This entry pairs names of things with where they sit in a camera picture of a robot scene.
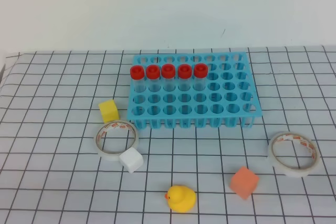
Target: yellow cube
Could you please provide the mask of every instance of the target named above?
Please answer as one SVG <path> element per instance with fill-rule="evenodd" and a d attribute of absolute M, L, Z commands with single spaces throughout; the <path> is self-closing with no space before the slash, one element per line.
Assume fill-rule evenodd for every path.
<path fill-rule="evenodd" d="M 104 123 L 119 119 L 119 113 L 113 100 L 108 100 L 98 104 Z"/>

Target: red screw cap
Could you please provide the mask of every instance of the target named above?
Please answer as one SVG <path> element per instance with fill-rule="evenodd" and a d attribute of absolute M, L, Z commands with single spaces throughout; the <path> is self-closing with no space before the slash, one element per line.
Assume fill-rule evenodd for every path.
<path fill-rule="evenodd" d="M 181 79 L 188 79 L 191 77 L 193 70 L 188 64 L 182 64 L 178 67 L 178 75 Z"/>
<path fill-rule="evenodd" d="M 146 68 L 146 76 L 148 79 L 155 80 L 160 78 L 160 68 L 158 65 L 149 65 Z"/>
<path fill-rule="evenodd" d="M 203 63 L 198 63 L 194 67 L 194 76 L 197 78 L 205 78 L 208 74 L 208 66 Z"/>
<path fill-rule="evenodd" d="M 175 66 L 173 64 L 165 64 L 162 66 L 161 75 L 163 78 L 172 79 L 175 77 Z"/>
<path fill-rule="evenodd" d="M 136 65 L 131 67 L 131 78 L 133 80 L 141 80 L 145 77 L 145 71 L 143 70 L 142 66 Z"/>

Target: masking tape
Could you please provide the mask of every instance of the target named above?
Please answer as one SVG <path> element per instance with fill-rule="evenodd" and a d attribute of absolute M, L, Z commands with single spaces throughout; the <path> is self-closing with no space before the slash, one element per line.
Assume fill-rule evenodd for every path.
<path fill-rule="evenodd" d="M 123 152 L 107 152 L 100 148 L 100 141 L 102 138 L 104 138 L 104 136 L 106 136 L 106 133 L 110 130 L 117 129 L 117 128 L 130 130 L 134 135 L 134 143 L 130 147 L 133 147 L 134 149 L 138 147 L 139 134 L 133 124 L 127 121 L 124 121 L 124 120 L 116 120 L 116 121 L 107 123 L 98 131 L 97 136 L 94 138 L 95 146 L 97 148 L 97 153 L 99 156 L 101 156 L 105 160 L 119 161 L 119 156 L 120 154 L 123 153 Z"/>
<path fill-rule="evenodd" d="M 313 159 L 312 164 L 309 167 L 300 169 L 293 168 L 282 163 L 274 153 L 274 146 L 282 141 L 293 141 L 294 143 L 301 144 L 306 147 Z M 308 137 L 295 132 L 282 132 L 271 139 L 268 145 L 268 159 L 275 168 L 281 170 L 286 176 L 299 178 L 307 176 L 317 167 L 320 162 L 320 155 L 317 151 L 315 143 L 313 143 Z"/>

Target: cube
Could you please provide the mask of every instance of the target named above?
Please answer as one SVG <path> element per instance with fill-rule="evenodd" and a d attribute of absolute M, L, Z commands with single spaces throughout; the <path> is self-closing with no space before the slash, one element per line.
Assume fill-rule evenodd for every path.
<path fill-rule="evenodd" d="M 242 199 L 247 199 L 257 188 L 258 181 L 259 177 L 243 166 L 232 177 L 230 188 Z"/>
<path fill-rule="evenodd" d="M 129 173 L 133 173 L 143 165 L 143 157 L 133 147 L 130 147 L 124 153 L 120 154 L 119 161 Z"/>
<path fill-rule="evenodd" d="M 119 119 L 119 113 L 113 100 L 108 100 L 98 104 L 104 123 Z"/>

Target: yellow rubber duck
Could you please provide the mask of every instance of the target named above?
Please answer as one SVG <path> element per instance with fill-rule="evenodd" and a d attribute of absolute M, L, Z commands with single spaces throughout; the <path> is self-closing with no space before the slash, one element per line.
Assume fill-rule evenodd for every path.
<path fill-rule="evenodd" d="M 188 212 L 196 203 L 196 193 L 186 186 L 172 186 L 164 197 L 176 212 Z"/>

